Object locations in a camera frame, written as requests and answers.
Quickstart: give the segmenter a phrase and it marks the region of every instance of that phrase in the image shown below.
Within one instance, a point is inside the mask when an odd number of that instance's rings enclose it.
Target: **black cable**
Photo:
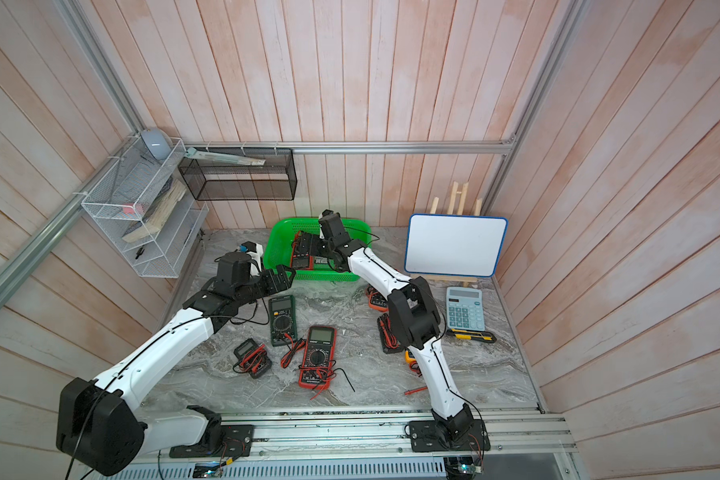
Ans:
[[[381,239],[382,239],[379,235],[372,234],[371,232],[366,232],[365,230],[361,230],[361,229],[359,229],[359,228],[355,228],[354,226],[346,226],[346,225],[345,225],[344,228],[349,229],[349,230],[354,230],[354,231],[356,231],[356,232],[363,232],[364,234],[368,234],[368,235],[373,235],[373,236],[375,236],[376,238],[374,238],[373,240],[371,240],[371,242],[373,242],[373,241],[375,241],[375,240],[381,240]]]
[[[163,471],[160,469],[160,456],[163,455],[163,450],[157,451],[157,474],[160,475],[161,480],[165,480],[163,477]]]
[[[344,371],[344,369],[342,369],[342,368],[333,369],[333,371],[334,371],[333,376],[336,376],[336,371],[337,371],[337,370],[341,370],[341,371],[342,371],[342,373],[344,374],[344,378],[347,379],[347,383],[349,384],[349,388],[351,388],[353,392],[356,392],[355,387],[352,386],[352,382],[349,381],[349,377],[347,376],[347,373]]]
[[[165,335],[167,335],[168,333],[175,331],[175,330],[178,329],[179,327],[184,326],[184,325],[186,325],[187,323],[194,322],[195,320],[201,320],[201,319],[205,319],[205,317],[204,317],[204,316],[198,316],[198,317],[193,318],[193,319],[191,319],[191,320],[187,320],[187,321],[185,321],[185,322],[182,322],[182,323],[180,323],[179,325],[176,325],[176,326],[174,326],[174,327],[166,330],[165,332],[163,332],[160,336],[158,336],[157,338],[155,338],[154,340],[152,340],[152,342],[150,342],[147,346],[145,346],[141,351],[139,351],[137,354],[135,354],[134,358],[132,358],[131,360],[129,360],[128,363],[126,363],[125,366],[124,366],[122,369],[120,369],[120,371],[117,373],[117,375],[115,375],[115,376],[109,381],[109,383],[106,384],[106,387],[102,389],[102,391],[99,393],[98,397],[94,400],[93,405],[91,405],[90,408],[88,409],[88,413],[86,414],[85,419],[83,420],[83,425],[80,427],[80,434],[77,436],[77,442],[75,443],[74,450],[72,450],[72,456],[71,456],[72,458],[70,458],[70,464],[69,464],[69,467],[67,467],[67,475],[64,476],[64,480],[69,480],[70,472],[72,471],[72,465],[74,464],[74,458],[75,458],[75,455],[77,455],[77,449],[80,447],[80,440],[82,440],[82,438],[83,438],[83,432],[85,431],[85,426],[87,425],[88,421],[90,420],[91,415],[93,415],[94,409],[96,408],[96,405],[98,405],[99,402],[102,400],[102,398],[104,398],[104,394],[105,394],[106,390],[109,389],[109,388],[112,386],[112,384],[115,382],[115,380],[119,379],[119,378],[123,375],[123,372],[124,372],[125,370],[127,370],[128,367],[129,367],[137,358],[139,358],[142,353],[144,353],[144,352],[147,351],[152,345],[154,345],[155,342],[157,342],[158,340],[160,340],[161,338],[163,338],[163,337],[164,337]]]
[[[221,456],[219,457],[219,468],[221,468],[221,462],[224,459],[224,454],[226,453],[226,442],[222,444],[222,447],[223,448],[221,449]]]
[[[346,274],[347,272],[349,272],[349,269],[346,269],[346,270],[336,270],[335,268],[333,268],[334,265],[336,264],[336,262],[335,262],[333,259],[330,259],[330,258],[326,258],[326,260],[327,260],[326,263],[328,264],[328,268],[330,268],[331,270],[333,270],[333,271],[336,272],[337,274]]]
[[[230,323],[233,325],[242,325],[243,323],[255,323],[257,325],[269,325],[269,312],[267,313],[266,322],[254,322],[253,317],[256,316],[256,311],[259,309],[259,301],[256,300],[256,304],[253,307],[253,314],[251,314],[250,318],[242,318],[240,316],[230,316]],[[223,315],[213,315],[214,317],[224,317]],[[240,322],[233,322],[232,319],[235,320],[241,320]]]
[[[483,446],[480,446],[478,444],[478,448],[480,449],[480,453],[478,455],[480,456],[480,463],[482,463],[483,455],[485,452],[485,450],[484,450],[485,449],[485,439],[486,439],[486,437],[488,437],[488,431],[485,429],[485,420],[483,420],[483,414],[480,413],[480,409],[477,408],[476,406],[474,406],[474,404],[472,402],[470,402],[466,398],[463,398],[461,395],[459,395],[458,393],[451,390],[451,385],[448,384],[448,378],[445,375],[445,369],[443,369],[443,365],[442,365],[442,363],[440,363],[440,359],[438,358],[437,353],[434,354],[434,359],[438,361],[438,366],[440,367],[440,372],[443,374],[443,380],[445,380],[445,386],[448,388],[448,391],[450,393],[456,395],[458,398],[461,398],[466,403],[468,403],[470,405],[470,407],[474,408],[474,410],[478,413],[478,416],[480,417],[480,430],[481,430],[482,437],[483,437]]]
[[[283,355],[280,359],[280,367],[283,369],[288,368],[288,366],[291,364],[291,360],[293,360],[293,357],[296,355],[297,351],[307,346],[307,341],[304,339],[298,339],[294,341],[288,333],[286,333],[286,337],[288,337],[288,339],[291,341],[291,345],[288,346],[288,353]]]
[[[382,266],[382,264],[380,264],[379,262],[377,262],[376,260],[374,260],[373,258],[371,258],[371,256],[368,255],[368,254],[365,252],[365,249],[367,249],[367,248],[368,248],[367,246],[364,246],[364,247],[362,248],[362,254],[365,255],[365,258],[367,258],[368,260],[370,260],[371,262],[373,262],[374,264],[376,264],[376,266],[378,266],[378,268],[384,270],[384,272],[386,272],[388,275],[390,275],[392,278],[394,278],[394,279],[397,280],[398,282],[411,283],[411,282],[408,281],[408,280],[400,280],[400,279],[397,278],[394,274],[390,273],[389,270],[385,269],[385,268]]]
[[[254,260],[251,260],[251,263],[252,263],[252,264],[256,267],[256,269],[259,271],[259,275],[261,275],[261,269],[259,268],[259,265],[258,265]],[[206,286],[204,286],[204,287],[202,288],[202,290],[205,290],[207,286],[210,286],[210,284],[211,284],[214,280],[216,280],[215,277],[213,277],[213,278],[211,278],[210,280],[208,280],[208,281],[206,282],[206,284],[205,284]],[[202,320],[202,319],[205,319],[205,318],[228,318],[228,319],[242,320],[242,322],[232,322],[232,321],[230,321],[231,323],[233,323],[233,324],[235,324],[235,325],[241,325],[241,324],[243,324],[243,323],[245,323],[245,322],[256,323],[257,325],[268,325],[268,324],[269,324],[269,311],[268,311],[268,309],[266,308],[266,304],[264,305],[264,310],[267,312],[267,322],[266,322],[266,323],[260,323],[260,322],[253,322],[253,321],[251,320],[251,319],[256,315],[256,309],[257,309],[258,307],[259,307],[259,301],[257,300],[257,301],[256,301],[256,306],[253,307],[253,315],[251,315],[251,318],[250,318],[250,319],[243,319],[243,318],[240,318],[240,317],[237,317],[237,316],[230,316],[230,315],[211,315],[211,316],[198,316],[198,317],[195,317],[195,318],[193,318],[193,319],[187,320],[187,321],[185,321],[185,322],[180,323],[179,325],[176,325],[176,326],[174,326],[174,327],[166,330],[166,331],[163,332],[160,336],[158,336],[157,338],[155,338],[154,340],[152,340],[152,342],[150,342],[147,346],[145,346],[141,351],[139,351],[137,354],[135,354],[134,358],[132,358],[131,360],[129,360],[128,363],[126,363],[125,366],[117,373],[117,375],[115,375],[115,376],[109,381],[109,383],[106,384],[106,387],[102,389],[102,391],[99,393],[98,397],[94,400],[94,403],[93,403],[93,404],[90,406],[90,408],[88,409],[88,413],[86,414],[85,419],[83,420],[83,425],[80,427],[80,434],[77,436],[77,442],[75,443],[74,449],[72,450],[72,455],[71,455],[71,458],[70,458],[70,464],[69,464],[69,466],[67,467],[67,475],[64,476],[64,480],[69,480],[70,473],[72,472],[72,465],[74,464],[75,456],[77,455],[77,449],[80,447],[80,440],[82,440],[82,438],[83,438],[83,432],[85,431],[85,426],[87,425],[88,421],[90,420],[91,415],[93,415],[94,410],[96,409],[96,406],[99,404],[99,402],[102,400],[102,398],[104,398],[104,394],[105,394],[106,390],[109,389],[109,388],[112,386],[112,384],[115,382],[115,380],[119,379],[119,378],[123,375],[123,372],[124,372],[125,370],[127,370],[128,367],[129,367],[136,359],[138,359],[138,358],[141,356],[142,353],[144,353],[145,351],[147,351],[152,345],[155,344],[155,342],[157,342],[158,340],[162,339],[162,338],[163,338],[165,335],[167,335],[168,333],[172,333],[172,332],[176,331],[176,329],[178,329],[179,327],[184,326],[184,325],[186,325],[187,323],[194,322],[195,320]],[[159,462],[160,462],[160,454],[158,453],[158,463],[159,463]]]

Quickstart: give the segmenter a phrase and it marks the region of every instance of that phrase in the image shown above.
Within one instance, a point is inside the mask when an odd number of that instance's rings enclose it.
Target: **white robotic arm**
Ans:
[[[356,249],[348,258],[349,270],[370,283],[384,298],[389,298],[395,290],[402,290],[411,283],[411,277],[397,272],[390,265],[378,258],[367,246]],[[425,341],[423,348],[409,346],[419,368],[422,378],[427,384],[432,410],[440,417],[456,416],[463,408],[464,401],[456,388],[451,370],[445,361],[442,340],[432,336]]]
[[[426,280],[400,274],[365,244],[350,239],[338,214],[326,211],[319,223],[334,264],[387,298],[392,332],[413,353],[427,384],[441,446],[455,446],[474,419],[444,358],[441,319]],[[261,254],[260,245],[246,242],[242,251],[224,255],[217,276],[163,329],[95,380],[70,382],[61,393],[58,449],[104,475],[118,473],[140,453],[161,448],[199,446],[215,452],[221,445],[218,414],[188,406],[182,412],[145,415],[139,407],[179,360],[237,315],[239,306],[290,287],[296,272],[282,265],[277,272],[262,271]]]

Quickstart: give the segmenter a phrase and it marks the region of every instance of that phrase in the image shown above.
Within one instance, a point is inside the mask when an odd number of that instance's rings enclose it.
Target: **wire mesh basket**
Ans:
[[[259,158],[264,165],[184,158],[179,172],[197,200],[293,200],[296,167],[287,148],[201,148],[218,154]]]
[[[141,138],[125,150],[83,201],[93,218],[142,220],[186,149],[180,138],[168,158],[154,158]]]
[[[83,201],[86,212],[141,276],[177,278],[207,213],[173,171],[181,139],[164,161],[134,138]]]

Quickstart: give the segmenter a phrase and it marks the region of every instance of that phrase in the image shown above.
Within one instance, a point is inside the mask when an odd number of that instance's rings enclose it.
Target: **wooden easel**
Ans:
[[[456,195],[461,195],[459,197],[458,201],[458,211],[456,215],[462,215],[464,213],[464,204],[467,203],[467,192],[469,191],[469,182],[465,182],[463,185],[461,185],[461,190],[458,188],[458,182],[454,182],[453,187],[451,187],[451,200],[448,202],[448,210],[446,211],[447,215],[453,215],[454,214],[454,207],[456,205]],[[440,199],[438,197],[435,197],[432,199],[432,208],[429,209],[430,214],[436,214],[438,212],[438,202]],[[478,198],[477,201],[474,202],[474,210],[473,215],[479,216],[480,215],[480,208],[483,206],[483,199]],[[442,280],[444,282],[461,282],[462,286],[469,286],[470,283],[477,283],[478,278],[476,276],[454,276],[454,275],[422,275],[423,278],[427,280]]]

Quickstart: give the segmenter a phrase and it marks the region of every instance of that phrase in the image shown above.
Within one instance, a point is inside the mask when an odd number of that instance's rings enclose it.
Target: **whiteboard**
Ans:
[[[412,274],[491,276],[507,219],[416,214],[408,224],[405,270]]]

